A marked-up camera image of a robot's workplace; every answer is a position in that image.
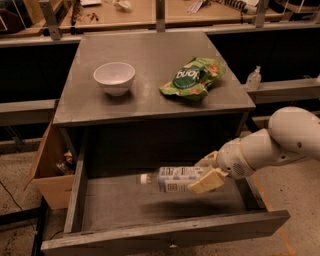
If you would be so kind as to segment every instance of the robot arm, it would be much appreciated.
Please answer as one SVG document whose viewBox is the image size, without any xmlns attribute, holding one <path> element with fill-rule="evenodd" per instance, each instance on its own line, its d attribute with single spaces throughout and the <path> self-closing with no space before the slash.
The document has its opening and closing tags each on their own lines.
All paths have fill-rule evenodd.
<svg viewBox="0 0 320 256">
<path fill-rule="evenodd" d="M 307 110 L 285 107 L 271 116 L 268 130 L 227 142 L 201 159 L 196 166 L 208 171 L 190 188 L 202 193 L 223 185 L 226 176 L 245 178 L 265 166 L 285 165 L 305 156 L 320 161 L 320 119 Z"/>
</svg>

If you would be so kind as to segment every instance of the paper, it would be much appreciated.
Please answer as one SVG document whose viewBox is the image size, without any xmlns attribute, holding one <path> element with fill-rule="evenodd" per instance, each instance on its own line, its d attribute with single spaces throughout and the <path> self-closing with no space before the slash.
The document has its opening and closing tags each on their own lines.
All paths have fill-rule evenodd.
<svg viewBox="0 0 320 256">
<path fill-rule="evenodd" d="M 81 0 L 82 6 L 101 4 L 101 0 Z"/>
<path fill-rule="evenodd" d="M 253 6 L 257 6 L 259 3 L 259 0 L 242 0 L 242 1 Z"/>
</svg>

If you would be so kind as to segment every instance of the floor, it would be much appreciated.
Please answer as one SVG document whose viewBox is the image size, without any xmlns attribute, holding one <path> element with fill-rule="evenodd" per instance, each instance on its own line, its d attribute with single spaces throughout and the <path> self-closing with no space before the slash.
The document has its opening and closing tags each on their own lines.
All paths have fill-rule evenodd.
<svg viewBox="0 0 320 256">
<path fill-rule="evenodd" d="M 0 155 L 0 181 L 23 209 L 38 207 L 41 201 L 34 184 L 24 190 L 36 148 L 31 146 L 27 152 L 20 153 L 2 150 L 5 153 Z M 271 237 L 168 249 L 139 256 L 319 255 L 320 162 L 306 158 L 282 167 L 267 167 L 259 170 L 254 180 L 269 211 L 286 209 L 291 215 Z M 1 215 L 19 211 L 3 186 L 0 186 L 0 200 Z M 66 210 L 48 211 L 44 240 L 62 237 L 65 216 Z M 0 255 L 31 255 L 36 222 L 32 219 L 0 226 Z"/>
</svg>

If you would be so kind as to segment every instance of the snack bag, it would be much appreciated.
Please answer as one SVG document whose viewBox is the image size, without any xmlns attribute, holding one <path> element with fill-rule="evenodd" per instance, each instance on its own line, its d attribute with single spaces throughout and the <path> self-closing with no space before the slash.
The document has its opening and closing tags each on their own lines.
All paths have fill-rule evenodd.
<svg viewBox="0 0 320 256">
<path fill-rule="evenodd" d="M 172 81 L 160 87 L 164 95 L 178 95 L 190 100 L 200 100 L 208 95 L 207 88 L 226 72 L 226 67 L 216 59 L 194 58 L 178 71 Z"/>
</svg>

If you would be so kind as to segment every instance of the tabletop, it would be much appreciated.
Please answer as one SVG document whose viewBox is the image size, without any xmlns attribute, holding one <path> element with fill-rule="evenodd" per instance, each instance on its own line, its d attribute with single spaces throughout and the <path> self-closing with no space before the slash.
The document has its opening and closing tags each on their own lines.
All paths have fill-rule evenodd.
<svg viewBox="0 0 320 256">
<path fill-rule="evenodd" d="M 153 118 L 177 118 L 221 113 L 244 113 L 255 108 L 227 67 L 199 102 L 161 94 L 194 57 L 226 62 L 205 33 L 165 32 L 85 35 L 73 60 L 53 124 L 88 126 Z M 106 94 L 93 78 L 104 63 L 121 61 L 136 69 L 133 85 L 120 97 Z"/>
</svg>

